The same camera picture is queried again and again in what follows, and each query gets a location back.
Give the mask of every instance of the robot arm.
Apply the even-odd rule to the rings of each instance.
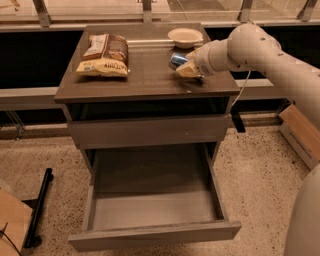
[[[207,43],[187,58],[177,68],[182,76],[209,76],[224,70],[261,72],[320,130],[320,70],[283,52],[260,27],[241,25],[228,39]],[[296,198],[285,256],[320,255],[319,196],[320,164],[305,179]]]
[[[283,52],[278,41],[262,28],[240,25],[228,39],[207,43],[187,58],[189,61],[177,68],[182,76],[190,63],[194,76],[224,70],[259,71],[320,130],[320,70]]]

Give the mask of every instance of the terrazzo floor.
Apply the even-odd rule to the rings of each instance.
[[[279,126],[228,129],[215,171],[230,220],[242,228],[230,241],[79,253],[68,236],[81,231],[89,171],[66,128],[27,127],[23,139],[0,131],[0,187],[19,199],[38,195],[46,168],[53,169],[42,218],[42,244],[25,256],[277,256],[282,255],[291,208],[309,173]]]

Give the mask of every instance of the drawer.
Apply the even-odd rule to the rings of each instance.
[[[76,145],[112,148],[223,140],[229,115],[119,119],[68,123]]]
[[[229,96],[67,104],[72,121],[224,114]]]
[[[204,144],[99,149],[78,251],[233,239]]]

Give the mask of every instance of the snack bag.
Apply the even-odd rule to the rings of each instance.
[[[83,55],[76,73],[86,76],[128,76],[128,43],[119,35],[90,36],[91,46]]]

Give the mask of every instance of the open drawer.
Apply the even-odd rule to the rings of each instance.
[[[233,239],[204,144],[95,151],[78,251]]]

